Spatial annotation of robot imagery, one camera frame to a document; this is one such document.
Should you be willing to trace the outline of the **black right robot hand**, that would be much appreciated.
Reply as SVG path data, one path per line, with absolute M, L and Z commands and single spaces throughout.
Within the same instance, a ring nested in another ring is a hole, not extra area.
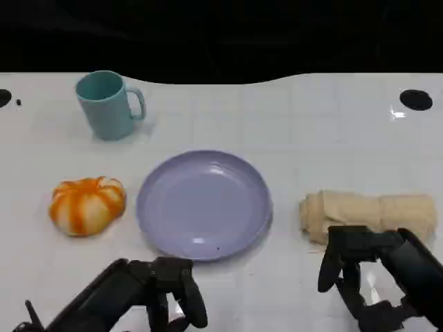
M 404 292 L 399 306 L 366 304 L 360 294 L 361 262 L 380 261 Z M 318 291 L 337 287 L 361 331 L 396 331 L 412 317 L 442 330 L 442 265 L 411 231 L 382 233 L 362 225 L 331 226 L 318 276 Z

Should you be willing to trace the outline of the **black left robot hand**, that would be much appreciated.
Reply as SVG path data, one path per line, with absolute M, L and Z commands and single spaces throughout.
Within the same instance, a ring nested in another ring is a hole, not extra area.
M 46 327 L 47 331 L 110 331 L 133 306 L 144 306 L 151 331 L 203 329 L 208 316 L 189 259 L 118 259 Z

